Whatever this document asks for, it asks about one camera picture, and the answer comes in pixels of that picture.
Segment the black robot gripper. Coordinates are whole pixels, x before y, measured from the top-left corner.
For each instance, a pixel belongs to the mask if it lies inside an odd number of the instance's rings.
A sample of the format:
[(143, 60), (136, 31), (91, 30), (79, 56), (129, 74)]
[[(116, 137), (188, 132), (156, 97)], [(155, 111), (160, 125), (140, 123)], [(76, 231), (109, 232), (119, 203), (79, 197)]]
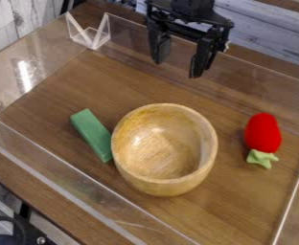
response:
[(144, 0), (144, 3), (154, 62), (162, 64), (170, 55), (171, 33), (198, 41), (190, 78), (199, 78), (210, 69), (218, 51), (227, 49), (234, 22), (215, 12), (215, 0)]

